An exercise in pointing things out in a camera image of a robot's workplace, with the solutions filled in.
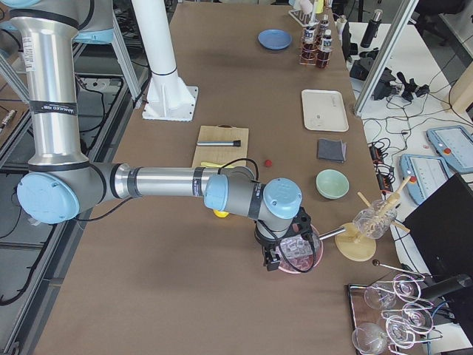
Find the folded cloth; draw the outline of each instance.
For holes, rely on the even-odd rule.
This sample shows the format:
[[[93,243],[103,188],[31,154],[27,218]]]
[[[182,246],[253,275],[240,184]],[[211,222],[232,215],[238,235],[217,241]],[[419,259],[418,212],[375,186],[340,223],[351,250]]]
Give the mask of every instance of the folded cloth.
[[[342,141],[331,141],[330,139],[320,138],[317,149],[317,158],[335,161],[336,163],[345,162],[347,144]]]

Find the brown table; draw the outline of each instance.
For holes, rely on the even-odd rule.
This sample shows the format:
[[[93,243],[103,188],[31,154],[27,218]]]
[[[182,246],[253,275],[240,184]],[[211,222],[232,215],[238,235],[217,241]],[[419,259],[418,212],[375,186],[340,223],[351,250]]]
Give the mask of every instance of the brown table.
[[[260,180],[297,182],[320,232],[364,208],[357,191],[378,198],[340,44],[327,69],[299,65],[301,27],[288,10],[179,4],[171,33],[180,76],[200,88],[194,120],[144,121],[137,110],[115,161],[190,166],[201,125],[248,127],[248,156],[261,166],[273,161]],[[288,31],[294,42],[264,49],[256,38],[268,28]],[[303,89],[341,92],[350,130],[306,130]],[[346,163],[316,158],[322,137],[347,142]],[[340,200],[316,192],[315,176],[327,168],[350,180]],[[218,219],[195,197],[145,197],[89,223],[35,354],[354,354],[345,285],[371,283],[385,270],[347,260],[326,240],[309,274],[267,272],[253,231],[250,220]],[[375,257],[397,263],[391,238],[378,241]]]

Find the robotic arm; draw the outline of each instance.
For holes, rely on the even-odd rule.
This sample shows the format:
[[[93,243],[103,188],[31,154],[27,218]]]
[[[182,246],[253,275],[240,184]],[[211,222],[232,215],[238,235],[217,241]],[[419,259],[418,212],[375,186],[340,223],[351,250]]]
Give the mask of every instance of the robotic arm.
[[[18,199],[28,214],[60,223],[114,198],[196,196],[208,208],[256,221],[255,236],[268,270],[279,266],[281,240],[300,234],[313,246],[310,217],[300,207],[301,190],[288,179],[265,185],[246,168],[91,163],[79,143],[71,43],[77,37],[89,43],[111,41],[112,0],[2,2],[12,8],[11,22],[22,34],[30,91],[35,155],[28,162],[30,173],[18,185]]]

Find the computer monitor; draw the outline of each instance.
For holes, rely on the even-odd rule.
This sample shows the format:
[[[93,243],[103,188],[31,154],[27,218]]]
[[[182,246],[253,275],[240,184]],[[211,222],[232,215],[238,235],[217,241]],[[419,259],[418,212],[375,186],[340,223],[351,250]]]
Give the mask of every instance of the computer monitor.
[[[404,221],[432,275],[439,282],[458,274],[473,277],[473,191],[453,175]],[[473,288],[445,296],[473,342]]]

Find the white table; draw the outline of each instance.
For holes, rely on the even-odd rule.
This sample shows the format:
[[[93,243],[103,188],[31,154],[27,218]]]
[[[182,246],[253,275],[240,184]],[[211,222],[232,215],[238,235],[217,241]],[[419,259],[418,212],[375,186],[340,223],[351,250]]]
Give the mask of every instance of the white table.
[[[367,24],[350,23],[350,32],[352,34],[351,42],[359,43],[361,41],[366,26]],[[376,47],[381,47],[388,29],[389,24],[382,24],[378,30],[378,37],[374,38],[372,46],[367,49],[359,47],[358,50],[362,52],[372,50]],[[446,100],[448,97],[450,89],[449,82],[446,80],[443,73],[440,72],[440,67],[437,65],[430,54],[429,49],[419,36],[415,27],[412,25],[405,27],[401,39],[392,52],[387,67],[392,70],[394,76],[396,76],[397,72],[401,71],[407,81],[409,81],[410,78],[414,78],[415,83],[419,86],[428,84],[430,86],[430,91],[432,93],[436,92],[433,95],[441,100]],[[356,95],[360,93],[362,85],[363,81],[352,79],[352,86]],[[406,137],[406,135],[402,135],[401,132],[414,127],[411,131],[412,134],[407,139],[406,149],[402,152],[398,152],[398,149],[391,148],[387,151],[388,156],[384,159],[386,163],[395,167],[396,181],[393,184],[394,189],[399,186],[402,178],[401,169],[399,167],[399,159],[402,154],[437,156],[431,143],[426,138],[425,132],[427,129],[462,124],[469,132],[473,132],[472,121],[466,112],[459,112],[463,117],[462,120],[451,110],[445,111],[441,102],[432,96],[422,98],[415,97],[412,104],[409,106],[405,106],[408,102],[400,96],[395,96],[392,98],[391,102],[391,104],[388,104],[386,99],[374,101],[371,98],[363,110],[361,119],[364,120],[364,131],[367,137],[367,142],[388,137],[391,140],[392,146],[401,149],[405,147],[403,138]],[[391,118],[387,121],[386,126],[386,121],[380,120],[383,120],[388,116],[404,115],[403,110],[399,109],[396,105],[405,107],[408,116],[415,116],[421,112],[422,115],[409,118],[408,121],[399,121]],[[473,180],[473,174],[464,175],[463,177],[466,181]],[[401,193],[401,205],[398,208],[398,219],[401,221],[404,220],[405,217],[407,217],[416,207],[417,205],[409,196],[407,189],[404,189]],[[397,239],[399,237],[398,232],[401,236],[405,234],[403,231],[396,231],[396,228],[392,227],[393,238]],[[413,269],[417,268],[420,272],[429,272],[410,236],[396,242],[396,251],[399,260],[402,263],[411,266]],[[407,256],[407,253],[409,253],[412,262]],[[432,343],[433,354],[440,351],[468,348],[472,346],[460,326],[453,324],[440,325],[438,326],[438,329],[443,332],[444,338],[441,341]]]

